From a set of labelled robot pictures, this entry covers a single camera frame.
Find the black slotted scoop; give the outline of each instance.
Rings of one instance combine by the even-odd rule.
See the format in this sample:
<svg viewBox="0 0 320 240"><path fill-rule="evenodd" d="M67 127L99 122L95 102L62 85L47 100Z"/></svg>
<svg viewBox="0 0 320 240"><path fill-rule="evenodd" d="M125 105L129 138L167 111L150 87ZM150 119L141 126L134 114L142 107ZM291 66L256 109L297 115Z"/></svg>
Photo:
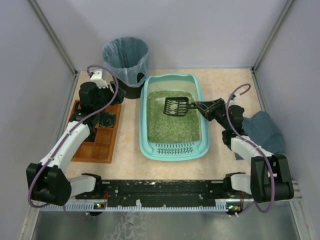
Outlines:
<svg viewBox="0 0 320 240"><path fill-rule="evenodd" d="M184 117L189 109L197 108L186 96L166 97L163 113L173 117Z"/></svg>

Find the gray floor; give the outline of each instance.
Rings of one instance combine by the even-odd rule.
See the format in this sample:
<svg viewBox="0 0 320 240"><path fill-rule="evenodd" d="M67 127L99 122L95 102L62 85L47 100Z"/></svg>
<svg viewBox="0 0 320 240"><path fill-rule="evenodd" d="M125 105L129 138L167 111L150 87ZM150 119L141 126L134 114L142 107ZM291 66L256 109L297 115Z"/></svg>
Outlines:
<svg viewBox="0 0 320 240"><path fill-rule="evenodd" d="M289 202L270 213L254 206L237 217L204 212L104 212L73 220L64 212L41 212L33 240L298 240Z"/></svg>

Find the floor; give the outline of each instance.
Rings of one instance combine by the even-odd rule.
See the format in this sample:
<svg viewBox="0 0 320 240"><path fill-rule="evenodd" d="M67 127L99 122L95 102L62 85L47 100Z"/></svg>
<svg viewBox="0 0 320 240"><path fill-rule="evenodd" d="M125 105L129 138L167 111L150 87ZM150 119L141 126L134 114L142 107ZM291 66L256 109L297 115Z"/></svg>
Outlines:
<svg viewBox="0 0 320 240"><path fill-rule="evenodd" d="M207 212L104 212L73 220L63 211L40 212L32 240L298 240L289 201L263 214L237 217Z"/></svg>
<svg viewBox="0 0 320 240"><path fill-rule="evenodd" d="M239 85L250 83L251 90L237 99L236 104L245 108L244 116L252 117L260 108L250 69L156 69L150 75L167 73L194 74L206 100L228 99L229 94ZM89 81L85 71L81 72L74 100L79 99L80 85ZM236 160L222 142L223 128L215 121L210 122L211 145L208 153L198 159L163 162L150 160L140 151L139 145L140 100L125 99L116 137L111 164L71 162L67 177L81 173L102 176L103 179L159 179L159 180L211 180L223 179L227 173L250 173L250 167L243 160Z"/></svg>

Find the folded gray towel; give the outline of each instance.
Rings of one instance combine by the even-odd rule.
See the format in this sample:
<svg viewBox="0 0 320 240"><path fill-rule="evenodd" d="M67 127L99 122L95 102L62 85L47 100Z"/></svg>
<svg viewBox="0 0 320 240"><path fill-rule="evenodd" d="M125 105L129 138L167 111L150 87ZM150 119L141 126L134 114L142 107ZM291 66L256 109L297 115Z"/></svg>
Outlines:
<svg viewBox="0 0 320 240"><path fill-rule="evenodd" d="M244 117L242 127L256 144L273 154L286 153L284 137L266 111L257 112L252 118Z"/></svg>

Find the beige table surface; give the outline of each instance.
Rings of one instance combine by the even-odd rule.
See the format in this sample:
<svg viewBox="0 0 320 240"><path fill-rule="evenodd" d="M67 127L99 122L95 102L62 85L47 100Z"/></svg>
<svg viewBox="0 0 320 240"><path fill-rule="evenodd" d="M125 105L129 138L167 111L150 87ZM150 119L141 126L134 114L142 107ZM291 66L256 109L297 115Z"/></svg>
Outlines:
<svg viewBox="0 0 320 240"><path fill-rule="evenodd" d="M156 69L150 75L168 73L194 74L208 101L223 98L239 85L251 84L251 90L238 98L236 104L244 107L245 117L252 117L261 108L249 69ZM80 85L89 81L82 71L76 86L73 101L79 99ZM81 173L97 174L102 179L133 180L218 180L225 174L234 172L250 173L250 166L244 160L236 160L222 141L223 128L215 121L210 122L211 146L208 153L198 159L187 161L157 161L146 158L139 145L139 107L140 100L125 99L122 103L119 127L111 164L71 162L67 177L76 177Z"/></svg>

